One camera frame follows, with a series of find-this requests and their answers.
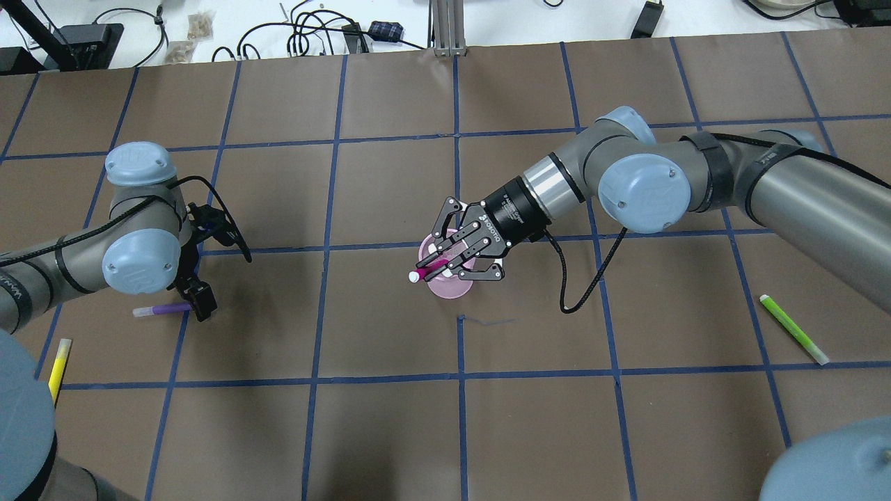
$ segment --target cardboard grid mat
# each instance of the cardboard grid mat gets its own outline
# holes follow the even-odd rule
[[[891,29],[472,47],[0,78],[5,250],[106,220],[102,157],[167,147],[255,261],[208,243],[221,305],[104,291],[18,338],[74,339],[61,454],[167,499],[754,499],[796,441],[891,413],[891,317],[736,209],[631,234],[579,313],[547,243],[435,298],[406,272],[442,200],[475,201],[615,107],[660,141],[813,132],[891,177]],[[190,186],[187,201],[206,193]],[[618,225],[554,227],[577,297]],[[833,360],[757,304],[770,293]]]

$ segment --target purple marker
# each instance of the purple marker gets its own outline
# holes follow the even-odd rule
[[[133,316],[152,316],[164,315],[166,313],[179,313],[181,311],[192,310],[189,303],[162,304],[158,306],[149,306],[147,308],[136,308],[133,310]]]
[[[433,261],[429,265],[423,268],[417,268],[414,271],[408,272],[408,281],[411,283],[418,283],[425,276],[433,273],[438,270],[440,267],[443,267],[448,264],[448,259],[440,259],[438,261]]]

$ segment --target marker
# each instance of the marker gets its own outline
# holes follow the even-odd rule
[[[795,338],[795,341],[798,341],[798,344],[802,346],[808,353],[811,354],[811,357],[820,365],[826,365],[829,363],[830,359],[823,352],[817,348],[817,345],[813,344],[811,338],[807,337],[805,331],[801,330],[789,315],[786,315],[786,312],[780,308],[780,305],[776,303],[770,296],[767,294],[761,296],[761,304],[767,308],[767,311],[771,312],[774,318],[776,318],[783,327],[786,327],[786,330],[792,334],[792,337]]]
[[[439,261],[433,261],[428,266],[423,268],[417,268],[414,271],[408,272],[408,281],[411,283],[418,283],[423,278],[434,271],[440,269],[441,267],[448,264],[448,259],[440,259]]]
[[[53,362],[53,371],[50,372],[50,395],[53,395],[53,405],[59,399],[61,377],[65,375],[65,366],[68,364],[68,353],[71,350],[71,340],[59,340],[59,350],[56,351],[56,359]]]
[[[192,305],[189,303],[162,304],[158,306],[149,306],[146,308],[135,308],[133,316],[152,316],[165,315],[167,313],[179,313],[181,311],[190,311]]]

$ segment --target light blue joint cover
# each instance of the light blue joint cover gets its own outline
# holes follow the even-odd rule
[[[690,205],[690,181],[671,160],[652,153],[624,157],[610,165],[597,186],[603,209],[629,230],[660,232]]]
[[[762,130],[761,132],[782,132],[783,134],[788,134],[792,137],[795,137],[798,142],[808,148],[810,150],[814,150],[815,152],[825,153],[823,151],[823,146],[817,141],[817,138],[813,136],[810,132],[806,130],[801,130],[800,128],[767,128]]]
[[[764,479],[760,501],[887,501],[891,415],[817,435],[785,452]]]
[[[630,130],[631,133],[634,134],[634,137],[637,137],[637,140],[641,143],[656,143],[656,137],[650,129],[650,124],[648,124],[647,120],[643,119],[641,114],[631,106],[619,106],[597,120],[612,120],[618,125]]]
[[[145,228],[118,238],[102,258],[105,282],[125,294],[163,291],[176,278],[179,240],[170,232]]]
[[[146,186],[176,176],[176,166],[163,146],[147,141],[126,143],[105,157],[105,172],[115,186]]]
[[[50,389],[34,379],[37,364],[0,330],[0,499],[15,499],[40,473],[55,434]]]

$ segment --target grid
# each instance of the grid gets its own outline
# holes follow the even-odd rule
[[[672,51],[674,53],[674,58],[677,64],[677,69],[680,72],[681,79],[683,81],[684,91],[687,95],[687,99],[689,101],[691,114],[693,117],[692,122],[682,122],[682,123],[659,123],[653,124],[654,128],[665,128],[665,127],[695,127],[696,129],[701,130],[703,127],[712,127],[712,126],[728,126],[728,125],[748,125],[748,124],[771,124],[771,123],[794,123],[794,122],[809,122],[815,123],[822,134],[822,139],[825,144],[828,146],[830,152],[835,154],[835,148],[831,142],[830,135],[826,130],[824,124],[826,122],[832,121],[843,121],[843,120],[871,120],[871,119],[889,119],[891,118],[891,114],[872,114],[872,115],[844,115],[844,116],[822,116],[814,103],[814,99],[811,95],[811,91],[808,87],[808,83],[805,81],[804,74],[799,67],[796,54],[794,53],[791,44],[789,43],[789,38],[785,33],[781,34],[782,41],[784,43],[785,49],[788,52],[789,60],[792,66],[795,68],[796,74],[800,80],[800,85],[805,92],[805,96],[807,101],[813,111],[813,116],[810,117],[791,117],[791,118],[783,118],[783,119],[754,119],[754,120],[723,120],[723,121],[703,121],[699,119],[699,113],[697,109],[697,105],[693,99],[693,93],[690,88],[690,84],[687,79],[687,73],[685,72],[684,64],[682,61],[681,54],[678,50],[677,43],[674,38],[670,39],[670,44]],[[625,416],[625,398],[623,395],[623,387],[622,387],[622,377],[627,375],[661,375],[661,374],[718,374],[718,373],[760,373],[764,374],[764,377],[768,381],[770,391],[772,394],[773,405],[776,411],[776,419],[779,423],[782,439],[785,443],[786,447],[789,447],[792,443],[792,439],[789,436],[789,429],[786,423],[786,419],[783,412],[783,405],[780,398],[780,393],[777,390],[776,381],[774,380],[774,374],[778,372],[784,371],[815,371],[815,370],[833,370],[833,369],[850,369],[850,368],[879,368],[879,367],[891,367],[891,360],[880,360],[880,361],[854,361],[854,362],[842,362],[842,363],[830,363],[822,368],[818,368],[813,364],[773,364],[768,355],[767,347],[764,342],[764,338],[761,331],[761,326],[758,321],[758,317],[756,315],[756,305],[751,297],[751,293],[748,288],[748,279],[746,270],[743,266],[743,261],[740,256],[740,250],[737,245],[736,236],[740,234],[768,234],[769,230],[766,229],[734,229],[732,226],[732,222],[729,214],[726,209],[723,209],[723,222],[725,225],[725,229],[723,230],[704,230],[704,231],[685,231],[685,232],[673,232],[673,233],[661,233],[661,234],[629,234],[627,238],[683,238],[687,236],[705,236],[705,235],[720,235],[725,236],[732,248],[732,254],[736,263],[737,271],[739,274],[739,279],[741,282],[742,290],[745,295],[745,299],[748,306],[748,313],[750,316],[750,320],[754,327],[754,332],[756,336],[757,346],[760,351],[760,355],[762,358],[762,363],[759,365],[716,365],[716,366],[677,366],[677,367],[652,367],[652,368],[623,368],[620,364],[617,348],[616,348],[616,339],[613,332],[613,324],[612,324],[612,316],[610,313],[609,306],[609,281],[605,280],[600,286],[601,293],[601,303],[603,308],[603,315],[605,319],[607,340],[609,345],[609,369],[582,369],[582,370],[541,370],[541,371],[509,371],[509,372],[468,372],[465,370],[465,360],[464,360],[464,324],[466,321],[465,316],[458,316],[456,318],[455,323],[455,336],[457,338],[457,370],[454,372],[448,373],[438,373],[438,374],[408,374],[408,375],[385,375],[385,376],[361,376],[361,377],[321,377],[319,375],[319,362],[320,357],[322,355],[322,339],[323,339],[323,320],[325,315],[325,301],[326,301],[326,292],[327,292],[327,284],[328,284],[328,270],[329,270],[329,259],[331,253],[333,251],[357,251],[357,250],[369,250],[369,249],[397,249],[397,248],[414,248],[417,247],[420,242],[389,242],[389,243],[367,243],[367,244],[342,244],[342,245],[332,245],[331,244],[331,213],[334,205],[334,194],[335,194],[335,182],[336,182],[336,172],[338,166],[338,152],[341,144],[352,144],[352,143],[368,143],[368,142],[381,142],[381,141],[403,141],[403,140],[416,140],[416,141],[424,141],[429,139],[438,139],[442,137],[451,136],[454,141],[454,191],[455,194],[460,198],[461,197],[461,140],[464,137],[477,137],[477,136],[523,136],[523,135],[541,135],[541,134],[553,134],[553,133],[566,133],[566,132],[574,132],[576,134],[580,133],[584,128],[582,127],[579,119],[579,111],[576,103],[576,90],[573,85],[573,73],[570,68],[569,59],[567,55],[566,46],[563,43],[560,43],[560,54],[562,57],[562,64],[566,74],[566,92],[568,92],[569,100],[572,106],[572,116],[574,120],[573,127],[564,127],[564,128],[543,128],[543,129],[525,129],[525,130],[501,130],[501,131],[470,131],[465,132],[462,131],[461,122],[460,122],[460,92],[459,92],[459,71],[461,67],[461,59],[454,58],[453,59],[453,94],[454,94],[454,132],[451,135],[445,134],[436,134],[436,135],[423,135],[423,136],[383,136],[383,137],[364,137],[364,138],[341,138],[340,137],[340,127],[341,127],[341,117],[343,112],[343,102],[344,102],[344,89],[345,82],[347,78],[347,57],[344,57],[340,67],[340,76],[339,76],[339,92],[338,92],[338,101],[337,101],[337,115],[336,115],[336,123],[334,129],[334,136],[331,140],[311,140],[311,141],[289,141],[289,142],[279,142],[279,143],[254,143],[254,144],[229,144],[226,142],[226,136],[229,128],[230,119],[232,117],[233,105],[236,98],[236,91],[238,88],[239,77],[241,75],[241,62],[238,62],[235,67],[234,79],[232,83],[232,90],[229,97],[229,103],[225,116],[225,123],[223,125],[223,132],[220,137],[218,144],[204,144],[204,145],[196,145],[196,146],[188,146],[188,147],[180,147],[180,148],[170,148],[172,152],[188,152],[188,151],[216,151],[216,160],[214,163],[213,177],[212,182],[215,184],[217,181],[217,175],[219,173],[220,162],[223,157],[223,153],[226,150],[231,149],[242,149],[242,148],[272,148],[279,146],[292,146],[292,145],[309,145],[309,144],[323,144],[330,145],[332,148],[332,157],[331,157],[331,173],[330,173],[330,182],[329,182],[329,190],[328,190],[328,198],[327,198],[327,216],[325,219],[325,229],[324,229],[324,244],[322,246],[306,246],[306,247],[276,247],[276,248],[261,248],[254,249],[253,251],[257,254],[263,253],[292,253],[292,252],[321,252],[323,254],[323,268],[322,268],[322,280],[321,280],[321,288],[319,291],[319,306],[316,320],[316,332],[315,332],[315,348],[313,352],[313,363],[312,363],[312,375],[308,378],[283,378],[283,379],[256,379],[256,380],[227,380],[227,381],[191,381],[191,382],[178,382],[176,380],[177,368],[180,360],[180,356],[182,353],[182,347],[184,343],[184,338],[186,334],[186,327],[189,324],[190,317],[186,314],[183,315],[182,322],[179,329],[178,340],[176,343],[176,351],[173,358],[173,363],[170,367],[169,377],[166,381],[147,381],[147,382],[96,382],[96,383],[69,383],[65,384],[63,388],[65,390],[115,390],[115,389],[163,389],[165,390],[164,404],[163,410],[161,413],[157,438],[155,441],[154,452],[151,460],[151,469],[149,472],[149,481],[145,490],[145,499],[151,499],[153,484],[155,480],[155,472],[158,468],[159,456],[161,447],[164,440],[165,435],[165,427],[168,419],[168,410],[170,408],[170,401],[172,399],[173,393],[176,389],[184,389],[184,388],[210,388],[210,387],[242,387],[242,386],[285,386],[285,385],[305,385],[309,388],[309,402],[308,402],[308,414],[307,414],[307,427],[306,427],[306,445],[304,451],[304,459],[303,459],[303,471],[302,475],[302,492],[301,498],[307,499],[308,495],[308,485],[309,485],[309,472],[310,472],[310,464],[313,456],[313,434],[314,434],[314,426],[315,426],[315,402],[316,402],[316,394],[320,385],[330,385],[330,384],[369,384],[369,383],[392,383],[392,382],[433,382],[433,381],[457,381],[458,382],[458,403],[459,403],[459,430],[460,436],[457,438],[460,444],[460,466],[461,466],[461,496],[462,500],[467,500],[471,498],[469,491],[469,480],[468,480],[468,433],[467,433],[467,401],[465,394],[465,385],[467,381],[470,380],[483,380],[483,379],[512,379],[512,378],[551,378],[551,377],[604,377],[604,378],[613,378],[615,381],[614,389],[615,389],[615,399],[617,405],[617,419],[619,423],[619,430],[621,434],[621,443],[622,449],[625,459],[625,472],[627,476],[627,484],[628,490],[630,493],[630,498],[636,500],[638,498],[637,488],[635,483],[634,476],[634,456],[631,450],[631,444],[629,440],[629,430],[628,424]],[[127,108],[130,104],[130,99],[133,95],[137,79],[139,78],[140,71],[136,69],[133,73],[133,78],[130,83],[130,86],[127,91],[127,98],[124,102],[123,109],[119,115],[119,120],[117,126],[115,128],[114,135],[112,137],[109,150],[114,148],[118,141],[118,136],[120,133],[121,126],[124,122],[124,118],[127,114]],[[8,155],[10,146],[12,144],[12,140],[15,136],[16,130],[21,122],[22,117],[25,114],[25,111],[29,105],[29,101],[31,99],[31,95],[34,92],[35,87],[37,86],[37,81],[40,79],[40,76],[37,75],[34,77],[28,94],[24,100],[24,104],[22,104],[21,110],[18,114],[18,117],[15,121],[15,125],[12,128],[12,132],[10,134],[9,139],[7,140],[3,153],[0,154],[0,164],[2,164],[6,160],[28,160],[28,159],[51,159],[51,158],[66,158],[66,157],[98,157],[105,155],[108,151],[101,152],[74,152],[74,153],[51,153],[51,154],[32,154],[32,155]],[[90,221],[96,202],[99,198],[99,192],[102,188],[103,176],[100,176],[97,179],[95,190],[93,194],[93,199],[90,204],[89,211],[86,214],[84,227],[88,225]],[[614,239],[616,237],[615,234],[602,234],[598,231],[597,224],[594,219],[593,207],[590,202],[587,203],[587,214],[588,220],[591,227],[590,234],[577,234],[577,235],[563,235],[557,238],[559,241],[582,241],[582,242],[591,242],[594,249],[595,254],[595,263],[597,266],[601,263],[601,249],[600,242]],[[201,259],[211,258],[214,256],[222,256],[222,255],[233,255],[237,254],[237,250],[202,250],[201,251]],[[49,328],[49,331],[46,335],[45,344],[41,353],[41,356],[37,363],[36,374],[40,374],[43,365],[46,360],[47,352],[51,346],[53,341],[54,332],[56,329],[56,325],[58,324],[59,317],[61,315],[63,306],[59,306],[55,309],[53,313],[53,321]]]

